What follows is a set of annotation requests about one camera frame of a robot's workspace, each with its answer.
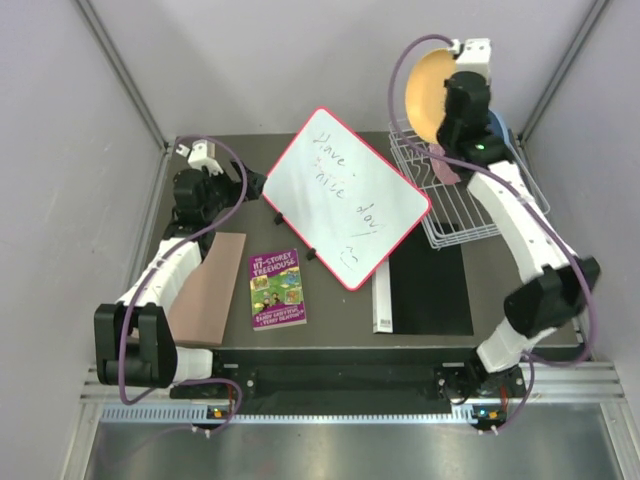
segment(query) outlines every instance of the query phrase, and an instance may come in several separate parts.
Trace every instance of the pink object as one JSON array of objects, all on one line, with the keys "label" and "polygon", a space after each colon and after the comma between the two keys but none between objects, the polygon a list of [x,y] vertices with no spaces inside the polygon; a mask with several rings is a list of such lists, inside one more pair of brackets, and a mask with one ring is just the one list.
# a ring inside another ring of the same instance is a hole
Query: pink object
[{"label": "pink object", "polygon": [[[437,155],[444,156],[444,148],[437,143],[430,143],[429,151]],[[460,181],[460,176],[451,170],[451,167],[446,162],[432,158],[431,165],[433,165],[433,173],[435,173],[436,177],[438,177],[438,180],[440,180],[443,185],[453,185]]]}]

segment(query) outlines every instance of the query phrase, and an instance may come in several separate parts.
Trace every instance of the book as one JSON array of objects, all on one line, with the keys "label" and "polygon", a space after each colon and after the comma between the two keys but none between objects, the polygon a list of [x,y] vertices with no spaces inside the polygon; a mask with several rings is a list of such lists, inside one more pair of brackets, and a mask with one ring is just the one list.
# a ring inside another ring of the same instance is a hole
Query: book
[{"label": "book", "polygon": [[307,323],[295,248],[249,257],[249,278],[254,330]]}]

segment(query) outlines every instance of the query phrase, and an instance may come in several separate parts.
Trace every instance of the whiteboard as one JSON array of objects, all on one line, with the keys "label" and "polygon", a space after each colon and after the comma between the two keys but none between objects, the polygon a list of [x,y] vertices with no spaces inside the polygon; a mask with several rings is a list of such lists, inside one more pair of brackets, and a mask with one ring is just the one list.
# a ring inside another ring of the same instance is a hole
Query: whiteboard
[{"label": "whiteboard", "polygon": [[348,290],[357,290],[431,209],[429,198],[349,127],[317,109],[262,192]]}]

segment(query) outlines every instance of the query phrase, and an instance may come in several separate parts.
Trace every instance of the wall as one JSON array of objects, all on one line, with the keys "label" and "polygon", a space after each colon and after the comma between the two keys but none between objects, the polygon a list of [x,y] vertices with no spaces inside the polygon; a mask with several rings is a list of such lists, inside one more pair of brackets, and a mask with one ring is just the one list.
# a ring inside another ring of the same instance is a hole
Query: wall
[{"label": "wall", "polygon": [[72,2],[2,2],[0,478],[60,473],[159,150]]},{"label": "wall", "polygon": [[602,266],[596,347],[615,361],[638,422],[640,65],[621,45],[640,43],[639,17],[637,1],[611,2],[528,145],[555,225]]},{"label": "wall", "polygon": [[[386,130],[391,69],[404,47],[426,33],[491,37],[494,108],[518,130],[589,6],[584,0],[93,4],[167,137],[294,132],[319,105],[356,130]],[[407,65],[434,47],[425,45]]]}]

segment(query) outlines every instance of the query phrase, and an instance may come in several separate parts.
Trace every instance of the yellow plate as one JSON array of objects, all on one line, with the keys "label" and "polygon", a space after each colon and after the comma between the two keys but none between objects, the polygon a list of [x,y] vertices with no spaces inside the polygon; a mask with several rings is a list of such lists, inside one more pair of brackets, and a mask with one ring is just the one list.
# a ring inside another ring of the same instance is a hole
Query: yellow plate
[{"label": "yellow plate", "polygon": [[456,62],[444,48],[425,55],[411,70],[404,104],[411,128],[425,142],[438,143],[436,134],[444,120],[447,96],[444,81],[455,70]]}]

